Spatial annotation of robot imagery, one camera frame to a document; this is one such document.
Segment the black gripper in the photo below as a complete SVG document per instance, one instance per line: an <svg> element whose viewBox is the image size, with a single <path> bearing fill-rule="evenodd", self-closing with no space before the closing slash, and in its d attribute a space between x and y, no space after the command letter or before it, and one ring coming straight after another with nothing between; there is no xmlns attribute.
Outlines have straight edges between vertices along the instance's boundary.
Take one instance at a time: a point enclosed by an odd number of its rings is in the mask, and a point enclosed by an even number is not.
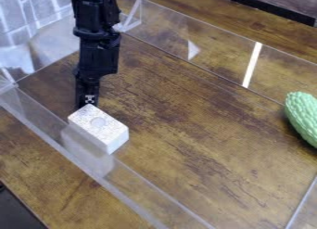
<svg viewBox="0 0 317 229"><path fill-rule="evenodd" d="M100 78L118 72L122 34L116 0L71 0L75 13L73 35L79 38L75 71L75 105L97 106Z"/></svg>

